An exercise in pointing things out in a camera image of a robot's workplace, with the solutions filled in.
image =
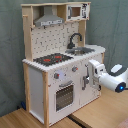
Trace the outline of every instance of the wooden play kitchen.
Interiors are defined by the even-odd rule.
[[[46,128],[100,96],[88,61],[105,49],[85,45],[90,2],[22,4],[26,108]]]

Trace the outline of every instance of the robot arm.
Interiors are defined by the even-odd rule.
[[[106,72],[104,64],[96,60],[89,60],[89,84],[95,89],[103,85],[115,92],[122,92],[128,88],[128,69],[122,65],[115,65],[111,72]]]

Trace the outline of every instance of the stovetop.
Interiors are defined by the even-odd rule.
[[[73,59],[73,57],[63,55],[61,53],[54,53],[51,55],[36,58],[33,61],[48,67],[50,65],[61,63],[69,59]]]

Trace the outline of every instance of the wooden table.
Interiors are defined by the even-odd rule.
[[[115,93],[102,87],[102,95],[71,117],[87,128],[115,128],[128,118],[128,91]]]
[[[23,109],[0,118],[0,128],[44,128],[37,119]],[[69,118],[64,118],[50,128],[81,128]]]

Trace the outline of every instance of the kitchen counter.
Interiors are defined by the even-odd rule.
[[[61,54],[64,54],[64,55],[73,57],[74,59],[67,60],[67,61],[62,62],[62,63],[54,64],[54,65],[51,65],[49,67],[43,66],[43,65],[38,64],[36,62],[31,62],[31,61],[29,61],[27,59],[24,59],[23,62],[26,63],[26,64],[28,64],[28,65],[31,65],[31,66],[39,69],[39,70],[41,70],[41,71],[48,72],[51,69],[56,69],[58,67],[61,67],[61,66],[66,65],[66,64],[73,63],[73,62],[76,62],[78,60],[80,61],[80,60],[83,60],[85,58],[89,58],[91,56],[94,56],[94,55],[97,55],[97,54],[100,54],[100,53],[104,53],[105,52],[105,48],[103,48],[101,46],[97,46],[97,45],[86,45],[85,47],[86,48],[94,49],[95,51],[94,52],[90,52],[90,53],[85,54],[85,55],[82,55],[82,56],[74,56],[74,55],[65,53],[65,51],[60,51]]]

